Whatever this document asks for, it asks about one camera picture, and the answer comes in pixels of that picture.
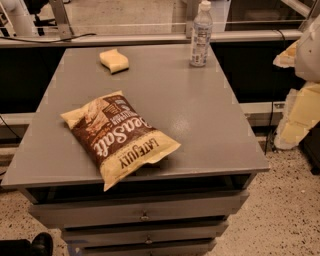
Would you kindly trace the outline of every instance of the cable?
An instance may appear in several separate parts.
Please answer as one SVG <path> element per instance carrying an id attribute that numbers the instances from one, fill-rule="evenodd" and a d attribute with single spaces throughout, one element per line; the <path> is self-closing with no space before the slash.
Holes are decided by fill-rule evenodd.
<path id="1" fill-rule="evenodd" d="M 58 42 L 65 42 L 69 41 L 72 39 L 77 39 L 85 36 L 95 36 L 95 33 L 87 33 L 87 34 L 82 34 L 79 36 L 72 36 L 64 39 L 58 39 L 58 40 L 51 40 L 51 41 L 36 41 L 36 40 L 27 40 L 27 39 L 20 39 L 20 38 L 15 38 L 15 37 L 3 37 L 1 36 L 0 39 L 5 39 L 5 40 L 10 40 L 10 41 L 19 41 L 19 42 L 26 42 L 26 43 L 39 43 L 39 44 L 48 44 L 48 43 L 58 43 Z"/>
<path id="2" fill-rule="evenodd" d="M 2 118 L 2 116 L 0 115 L 0 119 L 2 121 L 2 123 L 17 137 L 17 139 L 21 140 L 22 138 L 16 134 L 12 129 L 11 127 L 6 123 L 6 121 L 4 121 L 4 119 Z"/>
<path id="3" fill-rule="evenodd" d="M 281 34 L 282 42 L 283 42 L 283 50 L 285 50 L 286 49 L 286 38 L 280 30 L 277 29 L 276 31 Z M 270 142 L 270 137 L 271 137 L 271 141 L 273 141 L 273 136 L 276 131 L 276 130 L 272 131 L 272 119 L 273 119 L 273 111 L 274 111 L 273 105 L 274 105 L 274 97 L 275 97 L 275 89 L 276 89 L 275 86 L 277 85 L 277 83 L 278 83 L 278 72 L 276 73 L 275 83 L 273 84 L 273 88 L 272 88 L 271 114 L 270 114 L 270 119 L 269 119 L 269 124 L 268 124 L 269 132 L 266 136 L 266 141 L 265 141 L 265 146 L 264 146 L 264 154 L 265 155 L 267 154 L 268 143 Z"/>

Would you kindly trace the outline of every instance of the chip bag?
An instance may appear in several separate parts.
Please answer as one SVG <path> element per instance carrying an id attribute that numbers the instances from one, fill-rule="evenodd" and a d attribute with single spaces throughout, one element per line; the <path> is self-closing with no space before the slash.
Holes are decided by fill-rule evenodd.
<path id="1" fill-rule="evenodd" d="M 180 144 L 149 125 L 115 92 L 61 114 L 100 169 L 104 191 L 146 163 L 156 163 Z"/>

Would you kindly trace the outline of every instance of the drawer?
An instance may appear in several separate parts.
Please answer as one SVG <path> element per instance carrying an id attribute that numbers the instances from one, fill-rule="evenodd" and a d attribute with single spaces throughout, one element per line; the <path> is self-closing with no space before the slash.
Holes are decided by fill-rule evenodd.
<path id="1" fill-rule="evenodd" d="M 63 231 L 62 238 L 74 248 L 121 244 L 153 244 L 164 241 L 215 238 L 221 236 L 227 221 L 213 218 L 155 222 L 144 225 L 116 225 L 104 228 Z"/>
<path id="2" fill-rule="evenodd" d="M 182 193 L 32 205 L 30 214 L 47 228 L 72 228 L 234 214 L 249 193 L 244 191 Z"/>
<path id="3" fill-rule="evenodd" d="M 157 243 L 152 245 L 112 246 L 86 248 L 83 256 L 174 256 L 182 254 L 206 253 L 215 246 L 213 239 L 189 240 L 181 242 Z"/>

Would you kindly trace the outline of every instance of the drawer handle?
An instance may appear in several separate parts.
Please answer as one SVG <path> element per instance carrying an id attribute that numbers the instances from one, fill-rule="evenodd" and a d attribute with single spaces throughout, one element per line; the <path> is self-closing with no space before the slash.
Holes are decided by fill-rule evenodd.
<path id="1" fill-rule="evenodd" d="M 140 220 L 141 221 L 149 221 L 150 218 L 149 218 L 149 216 L 147 215 L 146 212 L 143 212 L 143 215 L 140 217 Z"/>
<path id="2" fill-rule="evenodd" d="M 150 239 L 150 237 L 147 238 L 147 240 L 145 241 L 145 244 L 152 244 L 153 241 Z"/>

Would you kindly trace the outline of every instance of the bottle cap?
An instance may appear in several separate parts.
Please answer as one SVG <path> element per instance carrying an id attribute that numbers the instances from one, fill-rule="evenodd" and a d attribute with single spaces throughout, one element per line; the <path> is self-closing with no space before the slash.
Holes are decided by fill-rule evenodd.
<path id="1" fill-rule="evenodd" d="M 209 11 L 211 9 L 211 3 L 207 0 L 203 0 L 200 4 L 201 11 Z"/>

